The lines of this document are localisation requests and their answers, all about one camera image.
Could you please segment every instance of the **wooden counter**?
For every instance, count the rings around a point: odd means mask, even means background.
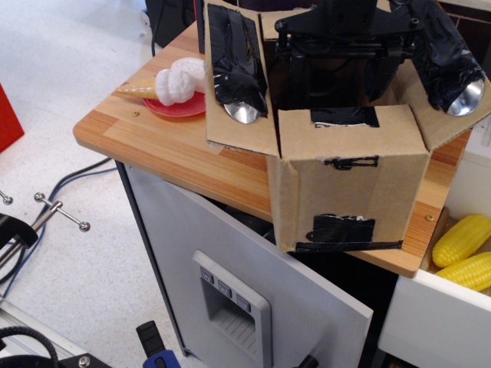
[[[152,77],[176,59],[189,56],[204,59],[198,52],[196,24],[128,81]],[[272,221],[265,158],[209,147],[205,114],[181,121],[166,120],[148,110],[140,98],[113,93],[75,126],[74,135],[79,144],[91,150]],[[413,277],[468,139],[466,133],[433,154],[402,249],[350,253]]]

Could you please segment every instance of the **black tape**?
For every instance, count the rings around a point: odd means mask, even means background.
[[[319,215],[314,217],[314,230],[306,238],[311,242],[370,243],[374,228],[373,218]]]
[[[296,252],[339,252],[402,247],[402,241],[372,241],[375,229],[373,218],[359,216],[319,215],[314,217],[314,230],[300,241]]]
[[[255,22],[236,10],[212,4],[208,4],[208,18],[216,101],[244,102],[266,116],[268,84]]]
[[[312,109],[310,111],[312,123],[316,128],[332,125],[354,126],[367,125],[373,128],[380,127],[374,107],[340,107]]]
[[[354,167],[377,167],[378,156],[356,157],[351,159],[335,157],[334,159],[325,159],[324,164],[331,165],[337,170],[351,170]]]
[[[437,1],[413,0],[409,8],[394,7],[393,12],[410,9],[423,22],[422,32],[414,39],[414,66],[430,104],[448,111],[467,86],[485,73]]]
[[[400,241],[375,241],[371,243],[338,243],[338,242],[298,242],[295,253],[338,253],[341,251],[375,251],[381,249],[401,249]]]

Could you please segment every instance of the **spoon bowl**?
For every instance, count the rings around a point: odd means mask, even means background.
[[[254,123],[261,116],[257,109],[244,102],[228,103],[223,106],[234,120],[242,124]]]
[[[447,113],[454,117],[464,117],[472,113],[481,103],[484,95],[484,80],[472,82],[450,105]]]

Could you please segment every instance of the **ice cream cone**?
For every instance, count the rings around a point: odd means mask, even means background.
[[[125,84],[116,88],[116,92],[119,92],[120,94],[127,94],[128,96],[148,98],[150,100],[159,99],[157,96],[155,77]]]

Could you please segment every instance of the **yellow corn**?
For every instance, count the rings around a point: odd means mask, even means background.
[[[448,267],[471,256],[491,236],[491,220],[469,215],[457,222],[433,248],[433,262]]]
[[[436,274],[475,291],[487,289],[491,287],[491,251],[464,259]]]

